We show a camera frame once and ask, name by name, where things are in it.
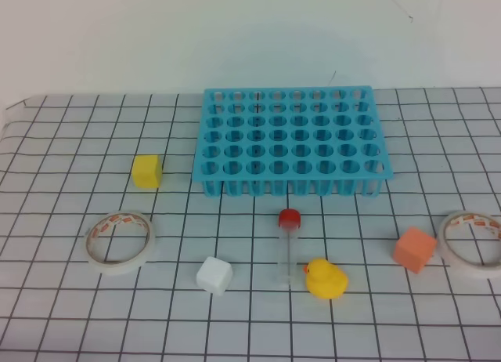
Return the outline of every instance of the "rack hole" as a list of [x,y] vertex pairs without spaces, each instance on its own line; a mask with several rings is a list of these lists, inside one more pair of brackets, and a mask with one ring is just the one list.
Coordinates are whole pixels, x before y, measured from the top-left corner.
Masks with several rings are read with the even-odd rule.
[[272,100],[283,100],[285,98],[285,92],[280,92],[279,90],[269,93],[269,98]]
[[348,105],[347,103],[344,103],[344,102],[339,102],[339,103],[335,103],[334,105],[332,105],[332,109],[337,113],[344,113],[344,112],[348,111],[349,108],[350,108],[350,105]]
[[362,153],[369,157],[377,156],[380,149],[376,144],[366,144],[362,147]]
[[336,137],[339,140],[348,141],[353,139],[353,132],[350,131],[349,129],[340,129],[339,131],[336,132]]
[[292,138],[296,141],[305,141],[309,136],[310,134],[308,133],[308,131],[304,129],[297,129],[296,131],[292,132]]
[[312,170],[312,164],[308,161],[298,161],[292,165],[292,169],[297,174],[308,174]]
[[271,117],[269,119],[269,124],[274,125],[275,127],[281,127],[287,123],[287,120],[284,117]]
[[326,98],[326,93],[323,90],[312,90],[310,92],[310,98],[314,100],[323,100]]
[[259,92],[259,91],[257,91],[257,92],[252,92],[252,93],[250,94],[250,98],[251,98],[252,100],[262,100],[263,98],[265,98],[265,94],[264,94],[263,92]]
[[223,101],[225,98],[225,93],[223,92],[213,92],[211,94],[211,98],[213,101]]
[[204,139],[208,143],[217,143],[221,139],[221,133],[217,131],[207,132]]
[[249,111],[251,113],[262,113],[265,111],[265,105],[262,105],[260,103],[253,103],[249,106]]
[[283,141],[287,138],[287,132],[282,129],[276,129],[269,133],[269,138],[273,141]]
[[334,90],[332,93],[332,97],[336,100],[342,100],[343,98],[346,97],[346,92],[341,89]]
[[247,148],[247,154],[251,157],[260,157],[265,153],[265,148],[262,145],[252,145]]
[[207,127],[211,128],[211,129],[216,129],[220,125],[222,125],[222,119],[221,118],[210,118],[210,119],[207,119]]
[[205,174],[206,176],[209,176],[211,174],[214,174],[219,170],[218,164],[215,162],[204,162],[202,164],[202,173]]
[[233,117],[226,122],[230,127],[240,127],[243,124],[243,118]]
[[293,100],[302,100],[305,97],[305,92],[302,92],[301,90],[294,90],[290,92],[289,97]]
[[310,147],[300,144],[300,145],[294,145],[292,147],[292,154],[297,157],[306,157],[310,154],[312,150]]
[[310,108],[316,113],[323,113],[327,110],[327,105],[321,102],[313,103]]
[[313,132],[313,137],[318,141],[326,141],[332,137],[332,133],[326,129],[317,129]]
[[226,139],[235,143],[243,138],[243,133],[240,131],[229,131],[226,133]]
[[319,125],[319,126],[328,125],[329,124],[329,118],[328,117],[324,117],[322,115],[319,115],[318,117],[314,117],[312,119],[312,123],[314,125]]
[[290,105],[290,111],[294,113],[303,113],[306,111],[306,105],[304,103],[293,103]]
[[347,174],[355,174],[360,170],[360,165],[357,161],[347,160],[341,162],[341,170]]
[[208,110],[209,114],[222,114],[225,109],[221,105],[209,105]]
[[338,115],[334,117],[333,122],[337,125],[349,125],[351,123],[351,118],[347,115]]
[[376,138],[376,131],[373,129],[361,129],[359,131],[359,137],[362,140],[372,140]]
[[266,120],[263,117],[252,117],[249,118],[248,123],[253,127],[261,127]]
[[229,147],[225,148],[226,157],[235,158],[240,156],[241,154],[242,154],[242,148],[240,148],[238,145],[230,145]]
[[205,158],[214,158],[214,157],[217,157],[219,155],[219,153],[221,153],[221,150],[214,146],[214,145],[210,145],[209,147],[206,147],[204,149],[204,151],[202,152],[202,155],[205,157]]
[[369,104],[367,102],[359,102],[356,103],[355,106],[355,111],[360,111],[361,113],[365,111],[369,111]]
[[265,133],[260,129],[255,129],[254,131],[247,133],[247,138],[250,141],[261,141],[265,138]]
[[283,113],[286,109],[283,103],[274,103],[269,107],[272,113]]
[[261,174],[265,170],[265,164],[261,161],[252,161],[247,164],[246,169],[250,174]]
[[374,123],[374,119],[373,119],[373,117],[371,117],[369,115],[360,115],[357,118],[357,123],[359,125],[371,125]]
[[269,170],[273,174],[284,174],[289,170],[289,165],[284,161],[275,161],[270,164]]
[[230,161],[230,162],[226,162],[223,165],[222,170],[226,174],[230,174],[231,176],[234,176],[235,174],[238,174],[239,172],[242,171],[242,165],[238,161]]
[[351,144],[342,144],[337,148],[337,151],[341,156],[351,157],[357,153],[357,148]]
[[296,125],[297,127],[302,127],[303,125],[306,125],[308,123],[308,119],[306,117],[303,117],[302,115],[298,115],[292,117],[290,119],[290,123]]
[[366,98],[367,91],[364,89],[355,89],[353,92],[351,92],[351,96],[355,98],[356,100],[360,100],[361,98]]
[[315,148],[315,153],[320,157],[329,157],[334,153],[334,149],[330,145],[320,144]]
[[289,150],[284,145],[273,145],[271,148],[269,148],[269,153],[275,157],[283,157],[288,152]]
[[243,110],[244,110],[243,105],[240,105],[238,103],[234,104],[234,105],[230,105],[228,107],[228,111],[232,114],[241,114],[241,113],[243,113]]
[[336,165],[332,161],[320,161],[316,164],[316,169],[322,174],[332,174],[336,170]]
[[384,171],[383,163],[377,160],[367,161],[364,164],[364,168],[366,168],[368,172],[372,172],[374,174],[380,174]]
[[229,98],[233,101],[241,101],[245,98],[245,93],[242,92],[233,92],[229,95]]

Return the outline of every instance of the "white tape roll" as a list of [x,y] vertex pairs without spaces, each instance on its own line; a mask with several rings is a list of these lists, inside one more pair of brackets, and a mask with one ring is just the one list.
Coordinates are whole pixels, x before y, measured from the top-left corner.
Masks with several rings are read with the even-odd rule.
[[[146,230],[146,242],[142,250],[133,258],[118,262],[104,262],[94,256],[95,242],[101,233],[113,228],[121,223],[130,223],[143,227]],[[116,212],[110,213],[102,217],[95,224],[84,239],[84,253],[87,256],[88,262],[94,266],[99,272],[110,276],[131,272],[142,266],[155,245],[155,233],[151,222],[141,213],[137,212]]]
[[452,213],[449,217],[442,221],[440,230],[438,231],[438,252],[445,262],[447,262],[458,274],[464,276],[479,279],[501,276],[501,261],[481,265],[465,260],[452,250],[450,243],[447,240],[447,232],[453,227],[458,227],[458,225],[484,227],[489,230],[492,235],[501,239],[501,225],[490,215],[483,215],[481,213],[472,213],[468,211]]

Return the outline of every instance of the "black grid lines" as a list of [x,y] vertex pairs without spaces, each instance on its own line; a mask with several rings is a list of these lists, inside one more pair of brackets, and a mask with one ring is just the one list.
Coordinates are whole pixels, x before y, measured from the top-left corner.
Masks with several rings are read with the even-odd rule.
[[[455,210],[501,217],[501,89],[375,94],[395,179],[374,199],[205,197],[190,178],[199,95],[27,100],[0,140],[0,360],[499,360],[500,280],[464,280],[437,256],[417,276],[391,253],[407,227],[434,233]],[[136,154],[162,157],[159,189],[133,186]],[[302,276],[272,279],[287,206],[302,215],[298,275],[331,259],[350,278],[340,299],[317,300]],[[81,241],[122,207],[150,217],[156,251],[132,274],[102,276]],[[142,243],[120,230],[101,239],[109,257]],[[452,242],[479,262],[499,244]],[[195,285],[209,255],[232,264],[222,297]]]

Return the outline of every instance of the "rubber duck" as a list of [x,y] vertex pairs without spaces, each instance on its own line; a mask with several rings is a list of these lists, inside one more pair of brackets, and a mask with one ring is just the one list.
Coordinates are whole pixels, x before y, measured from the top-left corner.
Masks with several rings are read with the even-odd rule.
[[325,259],[314,259],[304,268],[306,288],[315,297],[335,299],[348,287],[348,276]]

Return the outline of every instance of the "white wall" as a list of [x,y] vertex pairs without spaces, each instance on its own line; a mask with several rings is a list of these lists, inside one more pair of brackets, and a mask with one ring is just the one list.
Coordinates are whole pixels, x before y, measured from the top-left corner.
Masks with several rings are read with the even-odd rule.
[[215,86],[501,85],[499,0],[0,0],[0,101]]

